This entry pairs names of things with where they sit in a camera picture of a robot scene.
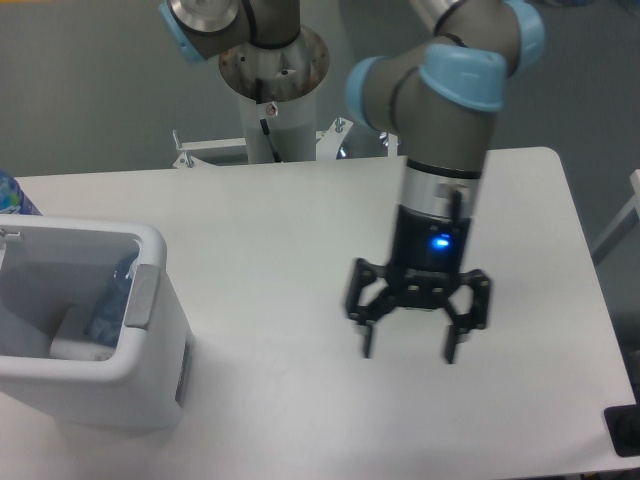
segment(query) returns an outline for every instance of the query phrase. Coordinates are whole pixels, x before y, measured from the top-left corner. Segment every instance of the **white table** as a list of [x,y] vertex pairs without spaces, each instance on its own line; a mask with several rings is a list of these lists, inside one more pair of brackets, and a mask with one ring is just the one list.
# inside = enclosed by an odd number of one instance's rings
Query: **white table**
[[396,311],[373,360],[342,310],[386,260],[403,161],[25,178],[43,212],[156,225],[197,337],[175,430],[56,422],[0,396],[3,479],[499,479],[631,468],[602,411],[633,402],[560,161],[493,152],[467,269],[489,328],[440,357],[441,312]]

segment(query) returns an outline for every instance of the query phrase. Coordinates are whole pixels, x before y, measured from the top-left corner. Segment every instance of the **bolt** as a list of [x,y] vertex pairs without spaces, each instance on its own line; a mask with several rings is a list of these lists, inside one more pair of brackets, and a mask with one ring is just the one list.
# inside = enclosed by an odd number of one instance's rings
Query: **bolt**
[[345,125],[347,124],[347,122],[344,121],[344,118],[342,117],[338,117],[336,118],[336,132],[337,133],[342,133],[342,130]]
[[270,117],[278,115],[278,106],[274,102],[271,102],[269,105],[267,105],[266,112]]
[[340,148],[338,149],[338,154],[336,155],[336,160],[344,160],[345,158],[349,158],[349,149],[343,143],[342,145],[340,145]]
[[380,132],[380,135],[378,135],[378,140],[380,140],[380,143],[383,147],[389,148],[389,134],[387,132]]

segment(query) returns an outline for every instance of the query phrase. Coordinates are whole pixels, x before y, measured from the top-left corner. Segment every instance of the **silver metal ring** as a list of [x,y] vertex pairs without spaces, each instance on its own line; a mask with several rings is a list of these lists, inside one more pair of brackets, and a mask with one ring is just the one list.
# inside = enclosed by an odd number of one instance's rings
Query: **silver metal ring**
[[238,15],[239,0],[169,0],[174,15],[187,27],[202,33],[219,32]]
[[471,218],[480,180],[441,177],[406,167],[400,203],[411,210],[435,217],[449,217],[451,189],[462,193],[462,218]]
[[411,0],[411,6],[432,33],[442,16],[461,0]]

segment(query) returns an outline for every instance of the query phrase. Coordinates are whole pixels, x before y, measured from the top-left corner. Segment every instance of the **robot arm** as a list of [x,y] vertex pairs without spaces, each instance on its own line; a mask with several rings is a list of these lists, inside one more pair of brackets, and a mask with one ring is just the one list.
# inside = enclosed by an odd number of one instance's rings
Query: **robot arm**
[[300,33],[300,0],[166,0],[160,12],[191,63],[247,42],[282,48]]
[[[408,160],[389,262],[356,261],[345,308],[363,330],[365,357],[375,324],[396,307],[443,308],[452,322],[444,357],[453,363],[461,339],[487,325],[491,281],[459,269],[505,79],[538,59],[544,28],[522,0],[414,6],[434,38],[396,58],[361,62],[347,82],[354,117],[401,137]],[[386,287],[360,305],[377,279]],[[449,298],[462,285],[474,297],[459,314]]]

